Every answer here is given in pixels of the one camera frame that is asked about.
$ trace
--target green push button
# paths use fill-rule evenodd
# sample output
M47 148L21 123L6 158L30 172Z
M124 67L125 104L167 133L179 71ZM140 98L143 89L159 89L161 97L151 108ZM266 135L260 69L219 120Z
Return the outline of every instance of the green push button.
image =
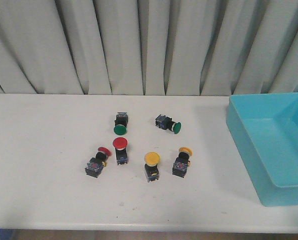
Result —
M124 135L127 132L127 128L124 125L119 124L114 126L113 131L117 135Z
M173 132L174 134L177 134L180 132L181 129L181 122L177 122L174 126L173 126Z

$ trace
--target floor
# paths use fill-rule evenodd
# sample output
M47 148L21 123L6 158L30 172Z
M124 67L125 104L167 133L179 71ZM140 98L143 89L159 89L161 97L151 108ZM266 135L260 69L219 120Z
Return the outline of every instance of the floor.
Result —
M11 240L298 240L298 234L15 230Z

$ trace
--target blue plastic tray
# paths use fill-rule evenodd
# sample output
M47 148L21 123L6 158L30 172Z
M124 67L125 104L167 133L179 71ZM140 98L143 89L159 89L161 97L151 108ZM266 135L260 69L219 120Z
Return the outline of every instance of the blue plastic tray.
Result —
M298 205L298 92L232 95L226 122L261 203Z

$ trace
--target white curtain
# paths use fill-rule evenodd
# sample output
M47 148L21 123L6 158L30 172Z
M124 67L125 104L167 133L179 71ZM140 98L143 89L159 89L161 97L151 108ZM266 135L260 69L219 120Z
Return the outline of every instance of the white curtain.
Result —
M298 92L298 0L0 0L0 93Z

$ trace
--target yellow push button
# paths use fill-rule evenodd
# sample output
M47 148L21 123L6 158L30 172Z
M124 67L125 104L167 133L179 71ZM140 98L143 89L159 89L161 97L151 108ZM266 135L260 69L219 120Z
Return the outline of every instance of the yellow push button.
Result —
M182 146L181 148L179 148L179 152L186 152L189 154L190 157L193 155L193 151L186 146Z
M160 162L160 156L158 153L151 151L144 156L144 161L149 166L155 166Z

